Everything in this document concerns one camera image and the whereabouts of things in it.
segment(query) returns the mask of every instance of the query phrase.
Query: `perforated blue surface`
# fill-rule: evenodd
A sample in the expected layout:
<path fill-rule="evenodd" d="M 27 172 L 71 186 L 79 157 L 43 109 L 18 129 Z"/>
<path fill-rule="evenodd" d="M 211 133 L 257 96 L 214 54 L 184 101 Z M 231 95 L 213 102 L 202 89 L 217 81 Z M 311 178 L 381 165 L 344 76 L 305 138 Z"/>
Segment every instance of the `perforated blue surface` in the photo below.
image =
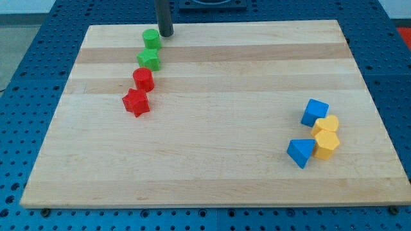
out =
<path fill-rule="evenodd" d="M 411 55 L 375 0 L 250 0 L 246 11 L 179 13 L 174 22 L 337 19 L 411 176 Z M 39 210 L 19 206 L 91 24 L 155 23 L 150 1 L 57 0 L 0 99 L 0 230 L 411 230 L 411 207 Z"/>

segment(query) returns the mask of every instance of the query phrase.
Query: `wooden cutting board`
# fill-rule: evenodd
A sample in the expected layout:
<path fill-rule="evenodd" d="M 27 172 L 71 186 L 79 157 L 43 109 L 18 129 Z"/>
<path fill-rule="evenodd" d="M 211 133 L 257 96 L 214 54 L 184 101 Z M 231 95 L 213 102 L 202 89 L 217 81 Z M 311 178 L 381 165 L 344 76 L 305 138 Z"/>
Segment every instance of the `wooden cutting board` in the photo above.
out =
<path fill-rule="evenodd" d="M 134 87 L 142 32 L 91 26 L 21 200 L 27 208 L 313 207 L 411 203 L 411 186 L 337 21 L 176 24 L 151 112 Z M 310 98 L 341 145 L 300 169 Z"/>

